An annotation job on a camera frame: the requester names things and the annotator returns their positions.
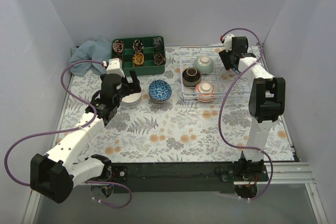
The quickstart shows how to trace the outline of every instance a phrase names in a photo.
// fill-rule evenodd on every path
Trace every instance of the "table surface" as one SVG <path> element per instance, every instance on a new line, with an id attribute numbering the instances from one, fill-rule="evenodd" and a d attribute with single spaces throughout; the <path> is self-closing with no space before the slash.
<path id="1" fill-rule="evenodd" d="M 219 105 L 195 106 L 185 103 L 181 91 L 179 48 L 166 47 L 165 73 L 140 76 L 142 100 L 133 106 L 121 105 L 117 115 L 103 131 L 83 149 L 77 161 L 101 154 L 113 162 L 224 162 L 237 161 L 241 150 L 226 145 L 218 132 Z M 197 48 L 188 49 L 192 55 Z M 257 47 L 250 47 L 259 56 Z M 168 82 L 171 98 L 154 103 L 148 95 L 149 84 L 157 79 Z M 89 71 L 84 77 L 75 76 L 71 91 L 89 101 L 100 89 L 100 78 Z M 61 129 L 73 127 L 84 113 L 86 105 L 69 97 Z M 236 145 L 247 143 L 251 118 L 248 99 L 228 103 L 222 116 L 222 129 L 227 139 Z M 282 118 L 270 131 L 265 151 L 274 161 L 292 161 L 293 153 Z M 56 143 L 65 134 L 60 134 Z"/>

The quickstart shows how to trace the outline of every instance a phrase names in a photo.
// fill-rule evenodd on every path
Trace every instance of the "wire rack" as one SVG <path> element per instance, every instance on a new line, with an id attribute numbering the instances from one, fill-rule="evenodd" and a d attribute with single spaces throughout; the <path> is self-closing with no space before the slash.
<path id="1" fill-rule="evenodd" d="M 224 50 L 219 46 L 201 46 L 201 47 L 181 47 L 179 48 L 180 56 L 180 73 L 181 73 L 181 89 L 184 102 L 192 102 L 198 106 L 221 104 L 228 88 L 237 77 L 237 72 L 224 68 L 218 52 Z M 192 67 L 194 61 L 199 56 L 208 56 L 214 63 L 214 69 L 211 73 L 202 74 L 202 81 L 211 83 L 214 88 L 214 99 L 211 102 L 201 102 L 197 98 L 200 94 L 195 92 L 195 88 L 186 87 L 182 83 L 182 73 L 186 68 Z M 230 102 L 248 102 L 250 96 L 250 84 L 244 76 L 240 78 L 230 92 L 228 101 Z"/>

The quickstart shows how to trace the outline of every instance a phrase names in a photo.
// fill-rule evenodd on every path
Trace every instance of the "brown bowl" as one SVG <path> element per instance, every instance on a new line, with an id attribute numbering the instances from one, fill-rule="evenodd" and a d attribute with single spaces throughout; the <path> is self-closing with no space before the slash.
<path id="1" fill-rule="evenodd" d="M 187 68 L 182 73 L 182 81 L 187 87 L 195 87 L 202 81 L 202 76 L 196 68 Z"/>

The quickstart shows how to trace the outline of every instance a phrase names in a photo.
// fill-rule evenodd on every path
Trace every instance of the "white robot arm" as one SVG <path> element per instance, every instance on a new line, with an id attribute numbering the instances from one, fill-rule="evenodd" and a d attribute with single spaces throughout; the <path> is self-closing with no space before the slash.
<path id="1" fill-rule="evenodd" d="M 226 70 L 233 68 L 242 72 L 257 61 L 254 54 L 247 53 L 246 37 L 229 34 L 224 41 L 225 50 L 219 53 Z M 246 146 L 264 149 L 269 132 L 285 109 L 285 80 L 268 73 L 261 64 L 252 66 L 245 76 L 252 83 L 249 112 L 252 116 L 250 134 Z M 242 158 L 251 163 L 260 163 L 264 155 L 251 149 L 244 149 Z"/>
<path id="2" fill-rule="evenodd" d="M 44 156 L 36 154 L 30 163 L 30 187 L 57 203 L 63 202 L 78 184 L 91 178 L 106 180 L 111 175 L 111 161 L 101 155 L 92 155 L 84 162 L 74 164 L 75 159 L 88 142 L 117 113 L 123 97 L 141 92 L 139 80 L 130 71 L 132 81 L 128 83 L 121 69 L 119 59 L 111 59 L 107 74 L 101 75 L 101 90 L 93 95 L 91 105 L 97 110 L 97 117 L 86 127 L 93 116 L 92 107 L 87 107 L 76 125 L 80 129 L 68 134 Z"/>

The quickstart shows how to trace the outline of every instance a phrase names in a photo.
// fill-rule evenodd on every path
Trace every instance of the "towel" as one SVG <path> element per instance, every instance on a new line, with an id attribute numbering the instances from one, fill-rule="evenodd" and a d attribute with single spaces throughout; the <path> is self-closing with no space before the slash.
<path id="1" fill-rule="evenodd" d="M 109 61 L 111 59 L 112 43 L 104 37 L 99 37 L 96 40 L 85 41 L 80 47 L 71 49 L 70 63 L 74 63 L 79 60 L 97 60 L 97 61 Z M 83 77 L 86 72 L 91 69 L 93 73 L 101 75 L 106 73 L 105 67 L 97 63 L 80 63 L 72 68 L 70 72 L 75 76 Z"/>

